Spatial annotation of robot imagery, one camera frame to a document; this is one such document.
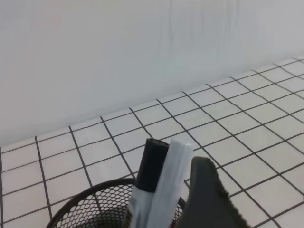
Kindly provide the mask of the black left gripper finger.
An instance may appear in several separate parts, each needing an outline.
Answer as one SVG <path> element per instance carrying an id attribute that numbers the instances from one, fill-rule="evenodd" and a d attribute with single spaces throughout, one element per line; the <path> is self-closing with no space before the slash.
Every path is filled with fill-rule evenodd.
<path id="1" fill-rule="evenodd" d="M 209 158 L 191 161 L 190 191 L 181 216 L 183 228 L 248 228 L 229 199 L 214 163 Z"/>

